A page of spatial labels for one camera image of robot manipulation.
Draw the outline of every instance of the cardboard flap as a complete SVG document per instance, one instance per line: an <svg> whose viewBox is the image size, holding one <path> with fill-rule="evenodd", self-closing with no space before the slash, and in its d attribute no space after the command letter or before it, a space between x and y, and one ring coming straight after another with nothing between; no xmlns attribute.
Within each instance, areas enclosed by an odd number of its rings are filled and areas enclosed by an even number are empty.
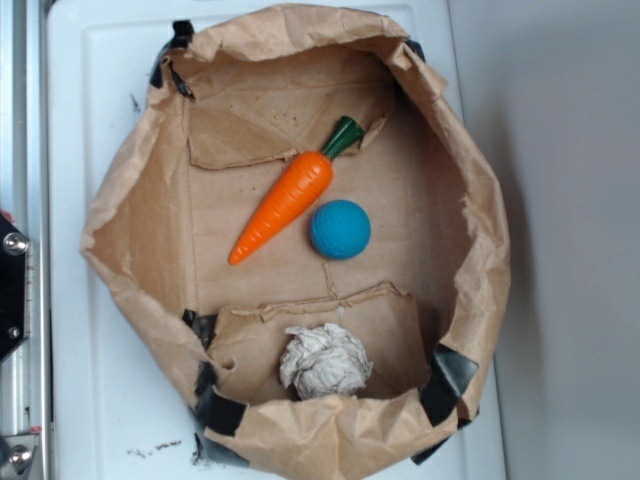
<svg viewBox="0 0 640 480"><path fill-rule="evenodd" d="M347 47L259 63L220 53L192 80L181 78L195 97L187 103L191 163L209 169L319 151L342 115L372 137L393 109L389 70L374 54Z"/></svg>
<svg viewBox="0 0 640 480"><path fill-rule="evenodd" d="M415 299L386 283L341 300L223 308L207 352L216 370L224 372L221 393L252 405L296 399L295 390L286 390L278 377L280 358L292 339L284 330L327 322L358 337L373 362L373 374L359 397L389 399L427 382Z"/></svg>

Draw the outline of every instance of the white surface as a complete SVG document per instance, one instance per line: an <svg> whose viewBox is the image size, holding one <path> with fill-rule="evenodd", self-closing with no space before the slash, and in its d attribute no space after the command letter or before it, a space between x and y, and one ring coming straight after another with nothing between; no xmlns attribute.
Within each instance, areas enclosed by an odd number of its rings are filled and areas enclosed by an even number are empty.
<svg viewBox="0 0 640 480"><path fill-rule="evenodd" d="M413 33L428 61L450 80L448 99L460 111L444 0L339 3L388 14ZM140 118L134 104L144 109L149 72L173 36L172 21L189 18L200 30L267 4L59 0L53 7L48 26L57 478L273 478L192 465L195 429L186 407L78 254L89 203ZM421 467L406 460L375 478L504 478L496 398L490 375L474 424ZM155 448L171 442L180 443Z"/></svg>
<svg viewBox="0 0 640 480"><path fill-rule="evenodd" d="M467 126L504 186L509 477L637 478L640 3L452 0Z"/></svg>

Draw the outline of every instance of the blue ball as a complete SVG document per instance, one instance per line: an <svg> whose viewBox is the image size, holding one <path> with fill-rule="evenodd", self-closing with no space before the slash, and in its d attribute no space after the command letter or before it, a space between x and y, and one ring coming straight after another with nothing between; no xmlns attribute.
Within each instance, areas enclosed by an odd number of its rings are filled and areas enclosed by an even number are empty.
<svg viewBox="0 0 640 480"><path fill-rule="evenodd" d="M334 200L321 206L311 220L311 243L322 255L344 260L362 252L371 238L371 223L359 205Z"/></svg>

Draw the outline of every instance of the crumpled paper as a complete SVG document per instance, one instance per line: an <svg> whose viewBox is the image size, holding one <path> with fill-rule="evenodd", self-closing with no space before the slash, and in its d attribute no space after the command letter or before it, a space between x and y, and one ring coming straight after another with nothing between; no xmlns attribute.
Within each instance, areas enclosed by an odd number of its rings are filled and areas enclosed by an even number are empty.
<svg viewBox="0 0 640 480"><path fill-rule="evenodd" d="M373 362L354 334L335 323L313 329L289 327L284 333L295 338L280 361L280 381L285 388L293 384L301 400L353 395L364 388Z"/></svg>

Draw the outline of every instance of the toy carrot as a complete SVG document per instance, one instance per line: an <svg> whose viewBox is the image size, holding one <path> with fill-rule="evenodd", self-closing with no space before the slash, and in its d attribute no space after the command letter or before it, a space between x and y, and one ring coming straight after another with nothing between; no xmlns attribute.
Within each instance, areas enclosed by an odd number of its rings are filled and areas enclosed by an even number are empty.
<svg viewBox="0 0 640 480"><path fill-rule="evenodd" d="M240 263L309 208L333 180L333 159L363 135L364 130L352 118L342 117L322 153L298 155L253 214L229 263Z"/></svg>

